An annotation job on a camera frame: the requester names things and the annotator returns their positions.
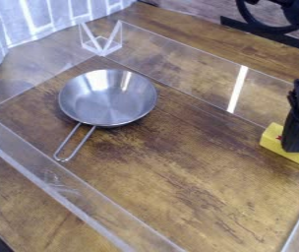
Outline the yellow butter box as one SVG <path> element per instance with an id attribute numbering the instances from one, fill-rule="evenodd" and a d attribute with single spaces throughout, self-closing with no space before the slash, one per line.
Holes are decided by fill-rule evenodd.
<path id="1" fill-rule="evenodd" d="M 261 146 L 299 164 L 299 153 L 289 153 L 281 147 L 282 130 L 282 125 L 270 123 L 262 133 Z"/>

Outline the silver frying pan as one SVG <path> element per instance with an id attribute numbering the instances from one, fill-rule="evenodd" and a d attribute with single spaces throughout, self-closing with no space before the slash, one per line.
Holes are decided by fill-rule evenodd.
<path id="1" fill-rule="evenodd" d="M 141 74 L 121 69 L 102 69 L 79 75 L 66 83 L 58 103 L 63 113 L 78 122 L 54 153 L 58 161 L 67 162 L 76 156 L 98 127 L 127 125 L 153 111 L 158 103 L 158 91 L 151 80 Z M 91 125 L 92 129 L 70 157 L 59 157 L 83 124 Z"/>

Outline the black strip on table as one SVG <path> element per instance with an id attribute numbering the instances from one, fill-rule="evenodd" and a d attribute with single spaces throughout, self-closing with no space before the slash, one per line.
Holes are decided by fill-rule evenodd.
<path id="1" fill-rule="evenodd" d="M 270 33 L 266 31 L 258 31 L 249 24 L 237 21 L 234 19 L 230 19 L 228 17 L 221 17 L 221 25 L 233 28 L 236 30 L 240 30 L 242 32 L 252 33 L 260 37 L 264 37 L 269 40 L 273 40 L 276 42 L 280 42 L 285 45 L 289 45 L 299 49 L 299 38 L 296 38 L 282 33 Z"/>

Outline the clear acrylic tray barrier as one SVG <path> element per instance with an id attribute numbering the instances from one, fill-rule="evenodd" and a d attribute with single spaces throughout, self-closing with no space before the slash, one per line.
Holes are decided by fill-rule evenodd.
<path id="1" fill-rule="evenodd" d="M 111 81 L 158 90 L 107 129 L 86 103 Z M 0 66 L 0 236 L 22 252 L 281 252 L 299 227 L 299 164 L 268 150 L 292 83 L 133 21 L 99 20 L 15 48 Z"/>

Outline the white grey curtain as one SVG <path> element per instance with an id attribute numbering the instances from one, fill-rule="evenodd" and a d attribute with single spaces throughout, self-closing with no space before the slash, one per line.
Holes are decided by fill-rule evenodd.
<path id="1" fill-rule="evenodd" d="M 0 64 L 8 51 L 129 8 L 138 0 L 0 0 Z"/>

